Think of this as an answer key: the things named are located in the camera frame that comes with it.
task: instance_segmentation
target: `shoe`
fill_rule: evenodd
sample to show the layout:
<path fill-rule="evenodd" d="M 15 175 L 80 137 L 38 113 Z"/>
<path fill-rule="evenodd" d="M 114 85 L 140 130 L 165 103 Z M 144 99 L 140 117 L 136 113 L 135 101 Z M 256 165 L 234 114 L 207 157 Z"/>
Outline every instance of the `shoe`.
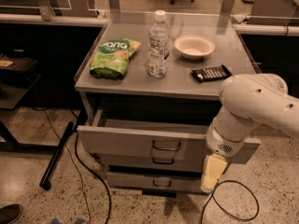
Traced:
<path fill-rule="evenodd" d="M 0 224 L 13 223 L 21 216 L 22 208 L 19 204 L 7 205 L 0 208 Z"/>

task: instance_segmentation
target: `chip bag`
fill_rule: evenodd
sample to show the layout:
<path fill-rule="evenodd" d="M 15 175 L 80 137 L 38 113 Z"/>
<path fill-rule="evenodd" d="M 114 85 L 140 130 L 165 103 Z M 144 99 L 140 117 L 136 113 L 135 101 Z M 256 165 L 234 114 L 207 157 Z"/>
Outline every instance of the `chip bag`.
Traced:
<path fill-rule="evenodd" d="M 109 79 L 124 77 L 128 70 L 129 58 L 139 46 L 140 42 L 127 38 L 105 42 L 93 55 L 90 74 Z"/>

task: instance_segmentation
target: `closed drawer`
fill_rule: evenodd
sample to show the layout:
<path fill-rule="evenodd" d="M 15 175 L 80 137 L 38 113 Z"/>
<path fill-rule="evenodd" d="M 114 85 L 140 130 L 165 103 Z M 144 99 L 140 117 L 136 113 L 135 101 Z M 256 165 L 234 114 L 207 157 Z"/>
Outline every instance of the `closed drawer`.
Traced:
<path fill-rule="evenodd" d="M 160 191 L 188 191 L 200 190 L 200 177 L 175 175 L 141 175 L 107 172 L 107 182 L 115 188 L 150 189 Z"/>
<path fill-rule="evenodd" d="M 103 164 L 202 172 L 209 150 L 206 136 L 200 133 L 206 131 L 206 127 L 130 122 L 134 125 L 128 128 L 127 121 L 114 120 L 113 123 L 121 128 L 78 127 L 86 151 L 97 153 Z"/>

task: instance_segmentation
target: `plastic bottle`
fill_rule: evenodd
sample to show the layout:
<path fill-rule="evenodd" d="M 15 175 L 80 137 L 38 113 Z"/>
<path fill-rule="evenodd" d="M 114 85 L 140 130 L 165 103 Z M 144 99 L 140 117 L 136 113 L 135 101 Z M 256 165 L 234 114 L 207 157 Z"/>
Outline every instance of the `plastic bottle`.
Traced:
<path fill-rule="evenodd" d="M 163 10 L 155 12 L 155 23 L 149 30 L 149 74 L 153 77 L 164 77 L 168 68 L 170 49 L 170 29 L 165 22 Z"/>

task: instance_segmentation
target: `bottle cap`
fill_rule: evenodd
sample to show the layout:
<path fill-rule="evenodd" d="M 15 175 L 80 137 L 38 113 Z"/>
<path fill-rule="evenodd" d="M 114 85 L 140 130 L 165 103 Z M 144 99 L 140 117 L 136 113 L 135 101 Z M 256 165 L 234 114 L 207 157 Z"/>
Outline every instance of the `bottle cap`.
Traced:
<path fill-rule="evenodd" d="M 155 20 L 156 21 L 165 21 L 166 12 L 163 10 L 155 11 Z"/>

